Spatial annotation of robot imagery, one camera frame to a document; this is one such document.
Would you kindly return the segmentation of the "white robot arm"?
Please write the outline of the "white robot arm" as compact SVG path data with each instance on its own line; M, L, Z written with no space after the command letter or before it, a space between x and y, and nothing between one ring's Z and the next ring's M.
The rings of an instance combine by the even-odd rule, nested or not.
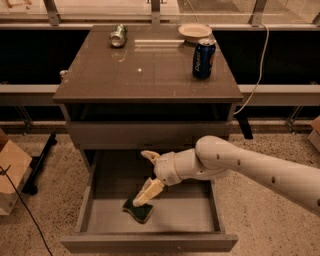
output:
M154 166L133 199L140 207L166 186L186 179L214 180L225 171L236 171L284 196L310 212L320 214L320 169L239 148L219 137L204 136L192 149L158 154L144 150L142 156Z

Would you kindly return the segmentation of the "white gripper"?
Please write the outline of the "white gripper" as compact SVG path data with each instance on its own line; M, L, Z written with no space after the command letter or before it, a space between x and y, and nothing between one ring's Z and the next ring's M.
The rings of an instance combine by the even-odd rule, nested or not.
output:
M163 191L164 186L179 184L179 177L175 167L175 153L169 152L160 155L157 152L143 150L141 155L154 164L156 179L148 178L140 192L133 199L133 205L140 207L149 202Z

